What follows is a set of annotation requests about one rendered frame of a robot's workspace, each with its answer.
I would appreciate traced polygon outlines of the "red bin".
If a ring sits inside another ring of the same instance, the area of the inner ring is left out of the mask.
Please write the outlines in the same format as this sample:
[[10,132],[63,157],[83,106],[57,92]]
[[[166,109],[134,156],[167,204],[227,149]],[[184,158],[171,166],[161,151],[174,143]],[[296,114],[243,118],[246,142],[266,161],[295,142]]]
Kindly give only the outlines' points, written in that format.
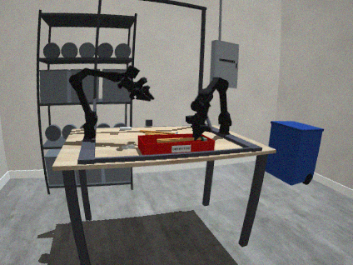
[[215,149],[215,141],[211,138],[207,141],[183,141],[183,142],[162,142],[157,143],[157,139],[163,138],[192,138],[190,134],[164,134],[164,135],[138,135],[138,148],[142,155],[166,154],[166,153],[190,153],[201,151],[212,151]]

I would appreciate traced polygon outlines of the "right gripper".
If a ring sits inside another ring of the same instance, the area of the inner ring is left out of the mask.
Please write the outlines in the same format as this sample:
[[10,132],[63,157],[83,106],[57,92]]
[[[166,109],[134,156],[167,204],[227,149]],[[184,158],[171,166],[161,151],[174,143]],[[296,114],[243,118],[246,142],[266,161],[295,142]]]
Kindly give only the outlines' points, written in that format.
[[[131,92],[129,97],[130,99],[135,99],[134,96],[136,96],[136,99],[138,100],[144,100],[144,101],[151,101],[154,100],[155,98],[149,93],[149,86],[140,86],[140,87],[134,87],[133,83],[136,83],[136,82],[130,82],[128,87],[127,87],[127,90],[128,92]],[[142,88],[142,90],[140,90]],[[146,89],[146,90],[145,90]],[[145,94],[144,94],[145,93]]]

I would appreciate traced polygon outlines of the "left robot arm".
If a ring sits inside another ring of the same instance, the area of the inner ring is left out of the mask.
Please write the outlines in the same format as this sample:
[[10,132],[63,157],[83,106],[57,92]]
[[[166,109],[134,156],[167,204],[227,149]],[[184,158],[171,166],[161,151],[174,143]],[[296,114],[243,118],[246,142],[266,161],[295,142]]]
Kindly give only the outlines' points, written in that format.
[[[227,111],[227,102],[226,102],[226,90],[228,89],[229,82],[221,77],[214,77],[210,84],[202,89],[195,101],[191,103],[191,110],[199,113],[208,114],[209,107],[211,106],[210,101],[213,99],[213,92],[217,90],[220,97],[220,106],[221,113],[218,116],[218,123],[221,124],[219,133],[230,134],[229,129],[232,124],[230,113]],[[205,106],[206,104],[206,106]],[[199,114],[186,116],[186,122],[188,123],[199,123],[200,117]],[[228,125],[229,123],[229,125]]]

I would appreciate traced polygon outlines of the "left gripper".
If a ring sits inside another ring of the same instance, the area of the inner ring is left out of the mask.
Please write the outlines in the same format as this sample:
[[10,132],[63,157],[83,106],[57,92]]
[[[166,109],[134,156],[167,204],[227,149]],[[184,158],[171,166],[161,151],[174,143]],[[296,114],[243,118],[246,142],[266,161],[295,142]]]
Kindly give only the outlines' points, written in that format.
[[196,141],[204,132],[211,131],[211,128],[205,124],[206,118],[208,118],[207,115],[204,113],[201,113],[201,112],[197,112],[197,114],[199,114],[200,122],[199,123],[196,123],[196,122],[188,123],[188,124],[192,124],[191,125],[192,137],[194,138],[194,141]]

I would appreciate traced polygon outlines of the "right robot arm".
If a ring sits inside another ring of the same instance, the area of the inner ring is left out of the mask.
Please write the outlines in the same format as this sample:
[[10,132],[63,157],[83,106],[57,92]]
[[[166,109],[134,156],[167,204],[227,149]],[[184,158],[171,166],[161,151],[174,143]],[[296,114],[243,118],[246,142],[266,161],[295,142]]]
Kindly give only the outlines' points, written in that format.
[[[71,77],[69,78],[69,82],[71,83],[72,87],[75,89],[77,96],[79,98],[79,101],[82,105],[83,111],[85,112],[86,122],[83,124],[84,139],[95,138],[96,134],[95,134],[94,126],[95,126],[95,123],[97,123],[98,116],[96,114],[96,111],[93,112],[89,106],[86,95],[82,89],[82,80],[87,75],[91,75],[91,76],[96,76],[96,77],[100,77],[100,78],[106,78],[106,79],[111,80],[113,82],[120,82],[121,81],[120,83],[117,84],[118,88],[122,88],[122,86],[123,86],[125,89],[127,89],[129,83],[133,82],[130,79],[136,78],[136,76],[139,72],[140,72],[140,70],[129,65],[127,71],[124,73],[103,72],[103,71],[93,70],[93,69],[89,69],[89,68],[84,68],[83,70],[81,70],[81,72],[76,73],[74,76],[71,75]],[[135,88],[139,88],[140,86],[144,85],[145,83],[147,83],[147,79],[145,77],[142,77],[136,83],[133,83],[133,85]],[[143,86],[142,86],[142,88],[143,88]]]

